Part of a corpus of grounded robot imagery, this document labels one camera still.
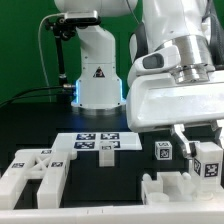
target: warning label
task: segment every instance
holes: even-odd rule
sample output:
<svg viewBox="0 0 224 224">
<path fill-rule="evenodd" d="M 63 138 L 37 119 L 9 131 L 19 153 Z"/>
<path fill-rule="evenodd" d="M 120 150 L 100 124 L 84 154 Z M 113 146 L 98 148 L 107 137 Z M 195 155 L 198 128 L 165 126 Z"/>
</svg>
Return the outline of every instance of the warning label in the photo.
<svg viewBox="0 0 224 224">
<path fill-rule="evenodd" d="M 100 67 L 98 67 L 98 69 L 96 70 L 93 77 L 94 78 L 105 78 L 105 75 L 103 74 L 103 71 Z"/>
</svg>

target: white cube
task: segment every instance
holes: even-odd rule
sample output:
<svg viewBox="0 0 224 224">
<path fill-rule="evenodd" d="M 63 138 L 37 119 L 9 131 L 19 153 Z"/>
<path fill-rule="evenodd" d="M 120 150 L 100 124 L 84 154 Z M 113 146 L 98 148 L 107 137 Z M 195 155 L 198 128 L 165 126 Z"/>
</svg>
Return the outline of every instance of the white cube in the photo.
<svg viewBox="0 0 224 224">
<path fill-rule="evenodd" d="M 101 142 L 99 148 L 99 166 L 112 167 L 115 166 L 115 152 L 112 142 Z"/>
<path fill-rule="evenodd" d="M 173 146 L 169 141 L 155 143 L 155 156 L 158 160 L 172 160 Z"/>
</svg>

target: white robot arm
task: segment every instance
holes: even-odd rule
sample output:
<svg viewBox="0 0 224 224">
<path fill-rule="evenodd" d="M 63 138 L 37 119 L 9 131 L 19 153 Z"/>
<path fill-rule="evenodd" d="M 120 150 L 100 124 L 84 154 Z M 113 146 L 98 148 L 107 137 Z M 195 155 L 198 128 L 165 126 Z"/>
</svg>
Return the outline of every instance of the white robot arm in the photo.
<svg viewBox="0 0 224 224">
<path fill-rule="evenodd" d="M 61 12 L 97 11 L 102 17 L 116 17 L 130 13 L 126 0 L 54 0 Z M 128 0 L 130 7 L 135 8 L 137 0 Z"/>
<path fill-rule="evenodd" d="M 121 16 L 134 9 L 137 0 L 55 0 L 66 16 L 97 12 L 99 16 Z M 122 82 L 116 74 L 114 36 L 100 26 L 76 29 L 81 43 L 82 74 L 76 82 L 73 108 L 85 114 L 111 114 L 123 109 Z"/>
<path fill-rule="evenodd" d="M 224 119 L 224 72 L 215 71 L 218 54 L 211 54 L 214 16 L 204 19 L 210 2 L 143 0 L 143 21 L 130 42 L 135 61 L 128 76 L 129 128 L 171 129 L 188 158 L 184 126 Z"/>
</svg>

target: black cable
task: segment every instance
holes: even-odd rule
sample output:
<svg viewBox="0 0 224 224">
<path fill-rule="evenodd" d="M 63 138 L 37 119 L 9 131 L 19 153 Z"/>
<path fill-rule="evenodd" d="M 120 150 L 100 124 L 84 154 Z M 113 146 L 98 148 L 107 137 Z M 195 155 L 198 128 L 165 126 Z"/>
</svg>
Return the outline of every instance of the black cable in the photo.
<svg viewBox="0 0 224 224">
<path fill-rule="evenodd" d="M 55 94 L 45 94 L 45 95 L 33 95 L 33 96 L 13 97 L 10 100 L 6 100 L 6 101 L 0 103 L 0 107 L 4 106 L 5 104 L 12 103 L 15 100 L 21 100 L 21 99 L 27 99 L 27 98 L 34 98 L 34 97 L 49 97 L 49 96 L 57 96 L 57 93 L 55 93 Z"/>
<path fill-rule="evenodd" d="M 63 89 L 63 87 L 62 86 L 50 86 L 50 87 L 47 86 L 47 87 L 28 89 L 28 90 L 24 90 L 20 93 L 17 93 L 15 96 L 13 96 L 13 98 L 25 95 L 27 93 L 42 91 L 42 90 L 49 90 L 49 89 Z"/>
</svg>

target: black tabletop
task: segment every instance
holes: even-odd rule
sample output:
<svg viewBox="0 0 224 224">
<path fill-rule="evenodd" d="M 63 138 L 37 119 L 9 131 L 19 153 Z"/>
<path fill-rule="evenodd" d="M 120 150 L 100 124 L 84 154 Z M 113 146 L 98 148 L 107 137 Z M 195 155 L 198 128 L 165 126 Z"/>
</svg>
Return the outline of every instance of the black tabletop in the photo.
<svg viewBox="0 0 224 224">
<path fill-rule="evenodd" d="M 128 132 L 125 113 L 106 117 L 75 114 L 70 105 L 49 103 L 10 104 L 0 109 L 0 169 L 3 173 L 19 149 L 50 148 L 58 133 Z M 189 140 L 212 141 L 210 127 L 187 129 Z M 79 152 L 71 161 L 61 207 L 141 204 L 141 178 L 158 171 L 188 169 L 169 131 L 140 134 L 142 151 L 116 151 L 115 167 L 100 168 L 97 152 Z M 155 158 L 155 141 L 170 141 L 173 160 Z M 36 208 L 41 183 L 28 181 L 16 208 Z"/>
</svg>

